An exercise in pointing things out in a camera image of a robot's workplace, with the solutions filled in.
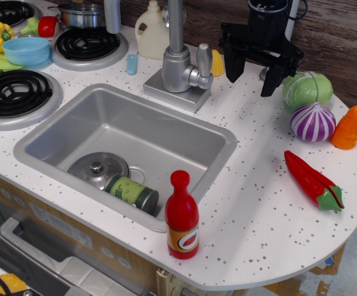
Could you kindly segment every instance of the pot lid knob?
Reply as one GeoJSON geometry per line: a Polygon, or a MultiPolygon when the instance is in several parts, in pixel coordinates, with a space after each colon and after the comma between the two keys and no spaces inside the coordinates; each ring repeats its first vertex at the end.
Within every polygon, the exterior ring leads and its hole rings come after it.
{"type": "Polygon", "coordinates": [[[101,162],[92,162],[90,165],[91,171],[98,174],[103,171],[103,166],[101,162]]]}

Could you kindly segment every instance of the toy can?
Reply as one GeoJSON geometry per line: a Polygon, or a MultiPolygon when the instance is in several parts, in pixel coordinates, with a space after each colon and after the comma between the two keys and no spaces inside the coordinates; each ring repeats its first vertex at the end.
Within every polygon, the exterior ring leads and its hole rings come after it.
{"type": "Polygon", "coordinates": [[[119,174],[112,177],[104,190],[149,214],[159,200],[157,191],[119,174]]]}

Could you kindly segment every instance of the floor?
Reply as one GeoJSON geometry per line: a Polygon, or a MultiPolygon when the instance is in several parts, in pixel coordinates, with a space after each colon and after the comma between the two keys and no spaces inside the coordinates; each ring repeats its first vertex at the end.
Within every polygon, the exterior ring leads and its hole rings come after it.
{"type": "Polygon", "coordinates": [[[293,279],[251,289],[246,296],[357,296],[357,229],[333,261],[293,279]]]}

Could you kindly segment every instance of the cooking pot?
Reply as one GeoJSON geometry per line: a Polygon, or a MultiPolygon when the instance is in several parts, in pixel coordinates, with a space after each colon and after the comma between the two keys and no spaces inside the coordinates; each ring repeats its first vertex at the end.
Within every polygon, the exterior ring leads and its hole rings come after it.
{"type": "Polygon", "coordinates": [[[60,21],[75,28],[105,27],[104,7],[97,4],[61,4],[48,7],[60,12],[60,21]]]}

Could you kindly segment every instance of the orange carrot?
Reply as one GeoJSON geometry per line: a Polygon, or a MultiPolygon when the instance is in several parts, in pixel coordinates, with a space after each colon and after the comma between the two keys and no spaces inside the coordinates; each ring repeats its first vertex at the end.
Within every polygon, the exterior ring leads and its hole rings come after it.
{"type": "Polygon", "coordinates": [[[357,142],[357,105],[348,110],[336,126],[330,137],[334,146],[340,149],[352,149],[357,142]]]}

